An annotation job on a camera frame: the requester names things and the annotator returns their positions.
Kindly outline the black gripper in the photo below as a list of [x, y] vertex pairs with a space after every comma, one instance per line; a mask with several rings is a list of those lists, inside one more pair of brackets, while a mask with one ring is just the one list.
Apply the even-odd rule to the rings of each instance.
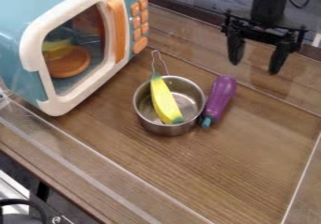
[[249, 39], [275, 46], [270, 57], [268, 73], [275, 75], [283, 66], [290, 52], [300, 50], [308, 29], [283, 17], [275, 23], [264, 23], [251, 18], [247, 10], [224, 12], [221, 32], [227, 37], [228, 59], [236, 66], [244, 53], [244, 40]]

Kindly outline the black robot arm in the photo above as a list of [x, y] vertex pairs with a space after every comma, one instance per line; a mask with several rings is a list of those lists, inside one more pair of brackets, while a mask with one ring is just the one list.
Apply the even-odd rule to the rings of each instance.
[[275, 75], [288, 57], [302, 47], [304, 34], [308, 32], [304, 24], [295, 24], [284, 17], [286, 4], [296, 8], [308, 4], [306, 0], [298, 5], [292, 0], [251, 0], [248, 11], [224, 12], [224, 22], [220, 32], [227, 37], [228, 59], [237, 65], [244, 53], [245, 40], [270, 44], [274, 47], [270, 56], [268, 73]]

